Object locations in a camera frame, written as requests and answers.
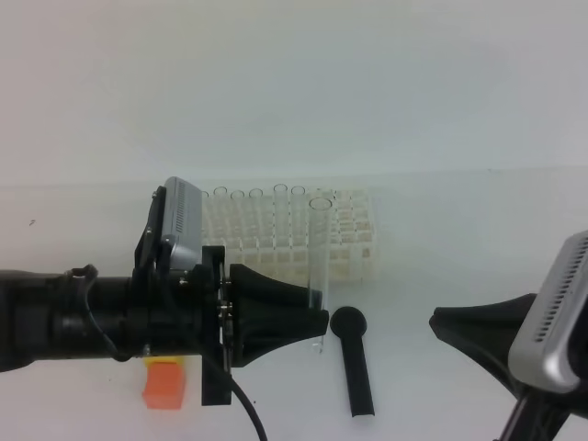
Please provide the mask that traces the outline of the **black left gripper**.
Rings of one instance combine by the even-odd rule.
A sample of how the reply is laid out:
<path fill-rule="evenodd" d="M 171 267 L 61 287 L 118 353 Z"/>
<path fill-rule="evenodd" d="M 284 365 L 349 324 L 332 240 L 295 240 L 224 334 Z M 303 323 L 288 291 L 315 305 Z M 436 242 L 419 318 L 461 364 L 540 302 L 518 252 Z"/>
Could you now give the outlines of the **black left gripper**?
<path fill-rule="evenodd" d="M 230 265 L 233 303 L 275 310 L 244 315 L 236 321 L 232 353 L 222 341 L 226 326 L 221 308 L 227 304 L 224 248 L 205 245 L 202 239 L 201 263 L 190 271 L 173 270 L 171 246 L 162 242 L 165 194 L 162 185 L 152 195 L 148 220 L 134 252 L 132 290 L 161 303 L 180 343 L 202 356 L 201 403 L 228 405 L 232 402 L 232 365 L 245 367 L 281 347 L 324 336 L 329 312 L 322 310 L 320 290 L 275 280 L 243 264 Z"/>

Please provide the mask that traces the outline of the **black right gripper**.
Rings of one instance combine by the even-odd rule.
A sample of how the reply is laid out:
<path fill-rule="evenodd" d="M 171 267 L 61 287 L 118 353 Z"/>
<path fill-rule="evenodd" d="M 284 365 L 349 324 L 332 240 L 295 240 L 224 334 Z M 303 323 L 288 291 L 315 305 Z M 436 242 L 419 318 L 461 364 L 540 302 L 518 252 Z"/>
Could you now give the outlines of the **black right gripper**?
<path fill-rule="evenodd" d="M 515 380 L 508 354 L 536 296 L 474 307 L 437 307 L 429 326 L 436 338 L 476 362 L 517 402 L 500 441 L 554 440 L 570 415 L 587 418 L 587 382 L 570 393 L 545 392 Z"/>

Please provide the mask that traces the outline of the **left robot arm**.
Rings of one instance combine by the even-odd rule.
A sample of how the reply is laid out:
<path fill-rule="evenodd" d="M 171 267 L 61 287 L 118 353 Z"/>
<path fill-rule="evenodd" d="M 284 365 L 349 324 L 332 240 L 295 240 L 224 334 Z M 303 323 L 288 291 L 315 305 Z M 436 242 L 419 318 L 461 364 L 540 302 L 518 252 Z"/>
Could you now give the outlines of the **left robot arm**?
<path fill-rule="evenodd" d="M 153 193 L 129 277 L 3 272 L 1 368 L 200 355 L 202 404 L 228 405 L 234 368 L 326 333 L 321 292 L 227 264 L 222 246 L 203 243 L 202 221 L 201 191 L 173 177 Z"/>

